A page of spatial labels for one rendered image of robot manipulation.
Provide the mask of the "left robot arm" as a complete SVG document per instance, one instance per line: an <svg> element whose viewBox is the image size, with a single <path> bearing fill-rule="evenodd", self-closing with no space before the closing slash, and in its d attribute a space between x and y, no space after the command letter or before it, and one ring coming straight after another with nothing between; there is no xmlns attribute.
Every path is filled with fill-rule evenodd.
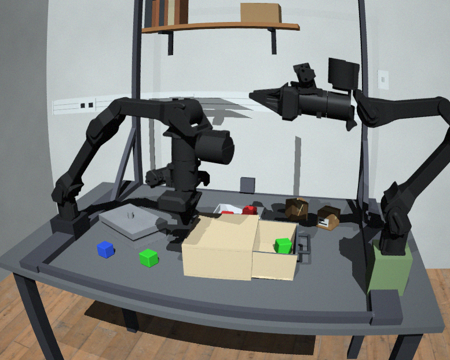
<svg viewBox="0 0 450 360"><path fill-rule="evenodd" d="M309 63L293 65L297 74L300 94L318 94L314 70ZM357 126L354 120L355 106L351 105L351 93L357 103L357 114L369 128L379 127L394 120L415 117L440 116L450 125L450 101L444 97L412 100L384 100L366 97L358 89L360 64L336 58L328 58L328 83L332 88L348 91L348 94L328 91L326 118L346 121L350 131ZM306 81L307 80L307 81ZM321 89L322 90L322 89ZM319 90L319 91L321 91ZM408 233L412 227L408 213L415 199L450 163L450 127L443 142L427 160L404 183L394 181L381 199L381 210L385 220L381 231L379 248L382 255L405 256Z"/></svg>

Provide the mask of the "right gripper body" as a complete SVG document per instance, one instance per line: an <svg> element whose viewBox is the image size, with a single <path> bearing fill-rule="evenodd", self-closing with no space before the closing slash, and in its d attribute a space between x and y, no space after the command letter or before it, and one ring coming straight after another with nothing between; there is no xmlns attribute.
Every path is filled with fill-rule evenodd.
<svg viewBox="0 0 450 360"><path fill-rule="evenodd" d="M191 203L196 188L203 182L204 186L210 183L207 171L199 171L201 160L177 161L171 159L169 169L172 173L172 187L175 190L166 190L158 199L158 209L185 212Z"/></svg>

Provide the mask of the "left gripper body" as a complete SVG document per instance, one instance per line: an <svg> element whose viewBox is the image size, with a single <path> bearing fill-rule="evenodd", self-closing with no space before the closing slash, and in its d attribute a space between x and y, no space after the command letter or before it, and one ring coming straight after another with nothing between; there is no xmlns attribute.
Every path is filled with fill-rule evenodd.
<svg viewBox="0 0 450 360"><path fill-rule="evenodd" d="M326 117L327 113L327 91L318 90L318 94L300 94L297 88L301 87L299 82L291 81L291 86L283 89L282 120L293 121L302 114ZM294 86L294 87L293 87Z"/></svg>

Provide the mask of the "brown cardboard box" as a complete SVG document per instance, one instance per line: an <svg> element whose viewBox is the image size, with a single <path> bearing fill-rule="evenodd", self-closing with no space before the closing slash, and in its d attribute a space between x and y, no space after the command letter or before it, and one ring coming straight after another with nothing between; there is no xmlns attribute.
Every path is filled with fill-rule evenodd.
<svg viewBox="0 0 450 360"><path fill-rule="evenodd" d="M325 205L317 211L316 227L332 231L339 225L341 209Z"/></svg>

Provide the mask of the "blue block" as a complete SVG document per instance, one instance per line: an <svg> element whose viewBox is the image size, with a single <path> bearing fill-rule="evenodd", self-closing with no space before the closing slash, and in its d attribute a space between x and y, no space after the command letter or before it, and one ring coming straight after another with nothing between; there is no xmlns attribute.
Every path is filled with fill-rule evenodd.
<svg viewBox="0 0 450 360"><path fill-rule="evenodd" d="M103 241L97 245L98 255L108 258L114 254L113 244Z"/></svg>

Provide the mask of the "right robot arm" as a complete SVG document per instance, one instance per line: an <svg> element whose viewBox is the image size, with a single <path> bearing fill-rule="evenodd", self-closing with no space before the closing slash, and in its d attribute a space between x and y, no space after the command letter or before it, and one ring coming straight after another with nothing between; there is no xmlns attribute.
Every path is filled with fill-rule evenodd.
<svg viewBox="0 0 450 360"><path fill-rule="evenodd" d="M57 203L57 219L73 221L81 213L75 196L82 186L82 175L100 146L110 140L119 130L127 116L144 117L161 121L169 128L163 133L171 137L171 158L177 161L201 161L228 165L234 155L235 145L228 130L211 130L213 126L203 112L198 100L155 101L122 97L113 100L86 130L82 145L69 170L56 182L51 196ZM192 127L191 125L198 124ZM149 170L147 183L151 188L166 184L172 187L169 163L166 167Z"/></svg>

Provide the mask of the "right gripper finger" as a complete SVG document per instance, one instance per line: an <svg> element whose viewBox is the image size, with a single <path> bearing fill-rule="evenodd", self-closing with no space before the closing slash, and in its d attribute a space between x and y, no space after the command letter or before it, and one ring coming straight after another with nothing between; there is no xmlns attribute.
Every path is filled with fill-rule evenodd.
<svg viewBox="0 0 450 360"><path fill-rule="evenodd" d="M190 207L185 212L179 212L183 225L189 224L197 199L192 199Z"/></svg>
<svg viewBox="0 0 450 360"><path fill-rule="evenodd" d="M198 192L198 191L196 191L196 193L194 195L192 195L193 199L197 199L197 202L195 204L195 208L196 208L196 206L197 206L197 204L199 202L199 199L200 199L201 195L202 195L202 192ZM194 208L194 210L195 210L195 208ZM194 213L194 210L193 210L193 213ZM192 215L193 215L193 213L192 213Z"/></svg>

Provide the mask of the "white open tray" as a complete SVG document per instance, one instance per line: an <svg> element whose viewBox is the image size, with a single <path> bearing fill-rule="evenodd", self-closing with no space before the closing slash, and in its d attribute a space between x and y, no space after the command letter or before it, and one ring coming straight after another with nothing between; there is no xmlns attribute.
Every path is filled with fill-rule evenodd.
<svg viewBox="0 0 450 360"><path fill-rule="evenodd" d="M244 205L230 205L230 204L219 204L213 213L221 213L222 211L232 211L233 214L241 214ZM257 215L259 215L259 219L264 218L264 208L265 207L257 207Z"/></svg>

